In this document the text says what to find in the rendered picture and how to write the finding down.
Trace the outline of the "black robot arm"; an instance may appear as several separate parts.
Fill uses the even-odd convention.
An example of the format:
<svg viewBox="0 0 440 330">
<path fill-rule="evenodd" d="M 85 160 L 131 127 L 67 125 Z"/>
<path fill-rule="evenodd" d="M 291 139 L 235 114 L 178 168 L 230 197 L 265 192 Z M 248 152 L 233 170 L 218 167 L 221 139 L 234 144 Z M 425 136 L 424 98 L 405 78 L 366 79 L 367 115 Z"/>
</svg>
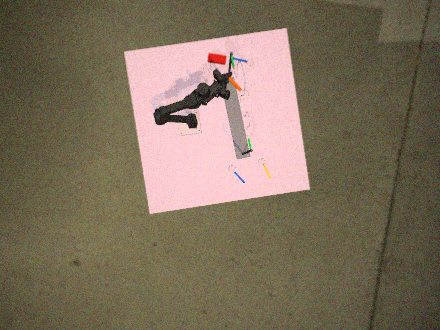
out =
<svg viewBox="0 0 440 330">
<path fill-rule="evenodd" d="M 218 94 L 218 95 L 217 95 Z M 217 98 L 221 97 L 228 100 L 230 97 L 230 91 L 222 88 L 220 85 L 216 91 Z M 155 123 L 159 126 L 166 124 L 167 122 L 172 123 L 186 123 L 189 129 L 194 129 L 197 127 L 196 115 L 191 113 L 187 116 L 182 115 L 169 115 L 184 109 L 198 109 L 201 104 L 207 106 L 207 104 L 213 99 L 213 95 L 210 93 L 209 86 L 202 82 L 196 89 L 193 90 L 189 95 L 181 101 L 172 103 L 167 106 L 161 106 L 156 108 L 153 113 Z"/>
</svg>

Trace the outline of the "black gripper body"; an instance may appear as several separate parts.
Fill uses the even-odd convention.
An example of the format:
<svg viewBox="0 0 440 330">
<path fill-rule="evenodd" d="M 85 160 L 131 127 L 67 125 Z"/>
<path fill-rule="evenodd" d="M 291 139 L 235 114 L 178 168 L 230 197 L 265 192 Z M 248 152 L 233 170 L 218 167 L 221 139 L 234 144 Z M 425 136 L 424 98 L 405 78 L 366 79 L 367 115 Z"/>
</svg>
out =
<svg viewBox="0 0 440 330">
<path fill-rule="evenodd" d="M 219 88 L 219 86 L 221 85 L 222 88 L 225 89 L 225 86 L 223 85 L 225 79 L 224 79 L 224 76 L 217 69 L 215 69 L 213 71 L 213 76 L 215 78 L 213 80 L 214 83 L 212 83 L 210 86 L 209 85 L 208 86 L 209 86 L 210 93 L 213 95 L 213 97 L 216 98 L 217 97 L 216 91 Z"/>
</svg>

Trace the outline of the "orange long bar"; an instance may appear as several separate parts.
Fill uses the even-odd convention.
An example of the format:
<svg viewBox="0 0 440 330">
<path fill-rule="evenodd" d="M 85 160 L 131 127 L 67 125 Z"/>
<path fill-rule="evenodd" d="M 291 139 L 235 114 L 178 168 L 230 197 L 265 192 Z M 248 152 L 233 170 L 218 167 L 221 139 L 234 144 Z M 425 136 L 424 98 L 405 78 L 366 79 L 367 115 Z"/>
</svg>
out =
<svg viewBox="0 0 440 330">
<path fill-rule="evenodd" d="M 250 96 L 250 92 L 247 90 L 247 89 L 245 89 L 248 93 L 249 93 L 249 95 L 248 95 L 248 97 L 247 98 L 242 98 L 241 96 L 240 96 L 240 92 L 242 91 L 242 90 L 244 90 L 244 89 L 241 89 L 234 81 L 233 81 L 233 79 L 231 78 L 231 77 L 229 77 L 229 79 L 228 79 L 237 89 L 238 89 L 238 91 L 239 91 L 239 97 L 241 98 L 241 99 L 243 99 L 243 100 L 245 100 L 245 99 L 248 99 L 249 98 L 249 96 Z"/>
</svg>

